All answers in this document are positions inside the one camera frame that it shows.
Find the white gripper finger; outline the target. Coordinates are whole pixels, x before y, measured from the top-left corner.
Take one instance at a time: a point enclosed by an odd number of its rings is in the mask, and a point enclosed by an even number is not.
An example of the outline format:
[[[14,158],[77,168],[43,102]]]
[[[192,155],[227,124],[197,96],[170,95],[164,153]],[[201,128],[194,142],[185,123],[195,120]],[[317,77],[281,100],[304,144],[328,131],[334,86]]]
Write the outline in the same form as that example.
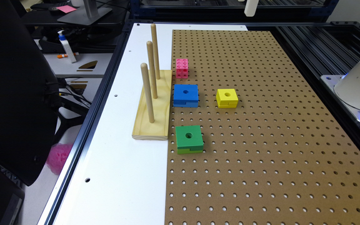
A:
[[[244,14],[247,17],[253,17],[256,13],[259,0],[246,0],[246,5],[244,8]]]

